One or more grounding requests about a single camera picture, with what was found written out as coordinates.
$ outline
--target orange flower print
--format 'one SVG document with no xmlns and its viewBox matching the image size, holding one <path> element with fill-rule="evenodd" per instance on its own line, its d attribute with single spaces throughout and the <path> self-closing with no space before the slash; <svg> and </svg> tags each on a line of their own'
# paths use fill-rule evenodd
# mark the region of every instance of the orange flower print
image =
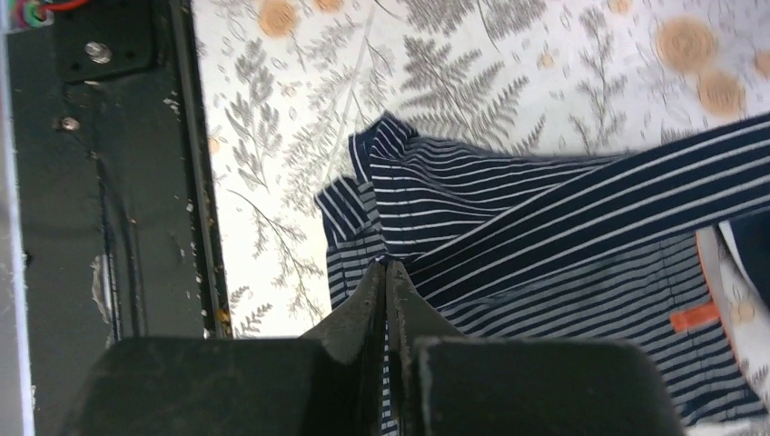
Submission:
<svg viewBox="0 0 770 436">
<path fill-rule="evenodd" d="M 219 140 L 214 137 L 209 137 L 209 154 L 215 155 L 217 154 L 220 149 L 222 148 L 222 145 L 219 144 Z"/>
<path fill-rule="evenodd" d="M 754 68 L 756 73 L 770 79 L 770 50 L 761 50 L 754 56 Z"/>
<path fill-rule="evenodd" d="M 322 12 L 337 12 L 344 3 L 344 0 L 315 0 L 315 6 Z"/>
<path fill-rule="evenodd" d="M 655 38 L 660 61 L 680 73 L 702 70 L 716 57 L 716 36 L 703 22 L 681 16 L 664 22 Z"/>
<path fill-rule="evenodd" d="M 556 61 L 554 60 L 554 56 L 556 55 L 558 55 L 558 51 L 551 53 L 547 48 L 543 50 L 543 53 L 538 57 L 538 69 L 544 70 L 553 68 L 556 64 Z"/>
<path fill-rule="evenodd" d="M 736 118 L 744 111 L 745 89 L 736 77 L 722 72 L 708 72 L 698 78 L 700 104 L 711 115 Z"/>
<path fill-rule="evenodd" d="M 750 302 L 736 302 L 730 307 L 730 319 L 734 324 L 743 324 L 754 320 L 756 309 Z"/>
<path fill-rule="evenodd" d="M 266 0 L 260 10 L 259 24 L 267 36 L 278 38 L 288 35 L 297 24 L 294 6 L 285 0 Z"/>
<path fill-rule="evenodd" d="M 607 0 L 609 12 L 613 14 L 626 15 L 631 10 L 631 0 Z"/>
</svg>

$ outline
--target black mounting plate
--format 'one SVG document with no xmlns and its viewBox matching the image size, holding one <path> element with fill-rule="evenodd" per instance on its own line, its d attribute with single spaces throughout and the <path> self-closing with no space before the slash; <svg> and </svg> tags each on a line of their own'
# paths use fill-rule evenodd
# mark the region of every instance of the black mounting plate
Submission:
<svg viewBox="0 0 770 436">
<path fill-rule="evenodd" d="M 56 70 L 67 83 L 102 80 L 153 64 L 151 0 L 92 0 L 54 14 Z M 85 52 L 88 43 L 106 45 L 109 62 L 98 64 Z"/>
</svg>

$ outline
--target striped shirt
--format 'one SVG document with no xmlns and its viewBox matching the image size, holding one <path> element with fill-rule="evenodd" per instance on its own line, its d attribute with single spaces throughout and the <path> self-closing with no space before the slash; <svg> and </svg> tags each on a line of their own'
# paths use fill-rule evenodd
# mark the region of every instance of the striped shirt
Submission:
<svg viewBox="0 0 770 436">
<path fill-rule="evenodd" d="M 632 341 L 685 425 L 765 413 L 721 325 L 675 332 L 669 316 L 711 301 L 695 230 L 770 208 L 770 116 L 641 154 L 546 158 L 422 137 L 385 114 L 349 147 L 355 179 L 316 198 L 332 307 L 394 257 L 467 335 Z"/>
</svg>

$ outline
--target black machine part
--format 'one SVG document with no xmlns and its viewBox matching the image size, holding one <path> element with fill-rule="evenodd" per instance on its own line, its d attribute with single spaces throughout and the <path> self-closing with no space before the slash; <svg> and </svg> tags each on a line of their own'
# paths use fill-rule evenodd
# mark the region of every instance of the black machine part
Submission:
<svg viewBox="0 0 770 436">
<path fill-rule="evenodd" d="M 464 337 L 398 262 L 373 263 L 299 339 L 119 342 L 92 368 L 61 434 L 379 435 L 386 319 L 400 434 L 684 434 L 638 348 Z"/>
<path fill-rule="evenodd" d="M 92 0 L 6 36 L 29 375 L 3 394 L 35 434 L 61 430 L 113 343 L 232 336 L 190 13 Z"/>
</svg>

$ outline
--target green wire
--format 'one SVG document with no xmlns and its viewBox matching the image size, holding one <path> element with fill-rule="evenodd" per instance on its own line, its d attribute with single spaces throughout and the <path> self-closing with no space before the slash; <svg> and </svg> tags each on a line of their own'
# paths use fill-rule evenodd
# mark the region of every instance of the green wire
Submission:
<svg viewBox="0 0 770 436">
<path fill-rule="evenodd" d="M 26 23 L 31 27 L 42 27 L 45 25 L 45 22 L 48 21 L 48 19 L 46 18 L 45 20 L 41 20 L 38 18 L 38 16 L 35 14 L 36 7 L 37 2 L 27 2 L 24 6 L 24 18 Z"/>
</svg>

